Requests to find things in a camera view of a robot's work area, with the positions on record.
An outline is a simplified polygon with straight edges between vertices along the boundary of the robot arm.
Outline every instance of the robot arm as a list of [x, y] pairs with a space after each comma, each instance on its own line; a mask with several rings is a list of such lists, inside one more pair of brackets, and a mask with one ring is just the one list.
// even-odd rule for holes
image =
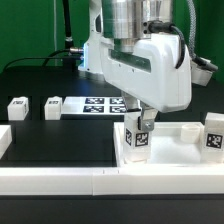
[[127, 102], [140, 100], [143, 120], [144, 108], [172, 112], [191, 101], [188, 49], [178, 35], [159, 33], [171, 19], [172, 0], [90, 0], [90, 38], [79, 69], [102, 74]]

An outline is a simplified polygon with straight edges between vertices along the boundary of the white block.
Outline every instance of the white block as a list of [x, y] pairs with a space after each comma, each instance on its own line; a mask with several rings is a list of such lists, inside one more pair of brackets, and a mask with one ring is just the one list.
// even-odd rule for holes
[[0, 159], [12, 142], [10, 125], [0, 125]]
[[151, 154], [151, 132], [138, 130], [140, 112], [124, 116], [124, 159], [126, 163], [147, 161]]
[[45, 120], [60, 120], [62, 110], [62, 98], [61, 97], [51, 97], [48, 98], [45, 106]]
[[202, 162], [222, 163], [224, 160], [224, 115], [208, 113], [201, 152]]
[[29, 101], [26, 97], [13, 98], [8, 105], [8, 118], [10, 121], [22, 121], [29, 112]]

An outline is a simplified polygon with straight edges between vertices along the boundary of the metal cylinder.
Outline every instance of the metal cylinder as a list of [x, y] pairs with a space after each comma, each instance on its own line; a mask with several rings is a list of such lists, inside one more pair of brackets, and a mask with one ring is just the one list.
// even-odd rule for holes
[[147, 38], [146, 23], [172, 20], [173, 0], [102, 0], [104, 37]]

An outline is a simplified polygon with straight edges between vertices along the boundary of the black cable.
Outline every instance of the black cable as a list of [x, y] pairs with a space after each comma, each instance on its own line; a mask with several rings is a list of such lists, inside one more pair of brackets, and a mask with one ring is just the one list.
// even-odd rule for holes
[[176, 65], [176, 69], [180, 68], [180, 66], [183, 64], [184, 58], [185, 58], [185, 39], [183, 33], [178, 29], [176, 26], [171, 26], [170, 27], [173, 32], [176, 32], [179, 37], [180, 37], [180, 56]]
[[64, 20], [65, 20], [65, 48], [73, 47], [72, 31], [71, 31], [71, 22], [70, 22], [70, 10], [69, 10], [69, 1], [63, 0], [64, 8]]
[[13, 63], [16, 63], [18, 61], [25, 61], [25, 60], [43, 60], [43, 59], [50, 59], [50, 60], [57, 60], [57, 59], [67, 59], [67, 57], [26, 57], [26, 58], [19, 58], [13, 61], [10, 61], [9, 63], [7, 63], [5, 65], [5, 67], [3, 68], [3, 72], [6, 71], [6, 69]]
[[66, 53], [66, 52], [70, 52], [70, 50], [69, 49], [63, 49], [63, 50], [58, 50], [58, 51], [55, 51], [55, 52], [49, 54], [47, 56], [46, 60], [44, 61], [44, 63], [42, 64], [42, 66], [44, 67], [44, 66], [47, 65], [48, 61], [50, 60], [49, 58], [52, 58], [52, 57], [54, 57], [54, 56], [56, 56], [58, 54]]
[[153, 21], [149, 24], [149, 32], [150, 33], [160, 33], [160, 32], [165, 32], [165, 33], [171, 33], [175, 32], [179, 35], [180, 37], [180, 56], [177, 62], [177, 65], [175, 66], [176, 69], [180, 68], [180, 66], [183, 64], [184, 58], [185, 58], [185, 39], [183, 33], [178, 29], [173, 23], [167, 22], [163, 23], [161, 21]]

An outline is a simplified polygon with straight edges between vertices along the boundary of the black table surface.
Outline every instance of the black table surface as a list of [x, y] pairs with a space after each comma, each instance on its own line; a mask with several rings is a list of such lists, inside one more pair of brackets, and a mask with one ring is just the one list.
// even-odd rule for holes
[[[201, 121], [207, 112], [224, 113], [224, 86], [211, 80], [193, 86], [185, 111], [161, 114], [157, 121]], [[120, 96], [102, 81], [62, 68], [14, 67], [0, 75], [0, 124], [12, 126], [13, 142], [0, 167], [113, 167], [114, 119], [45, 121], [52, 96]], [[9, 122], [7, 105], [27, 96], [29, 116]], [[0, 224], [11, 223], [224, 223], [224, 195], [0, 197]]]

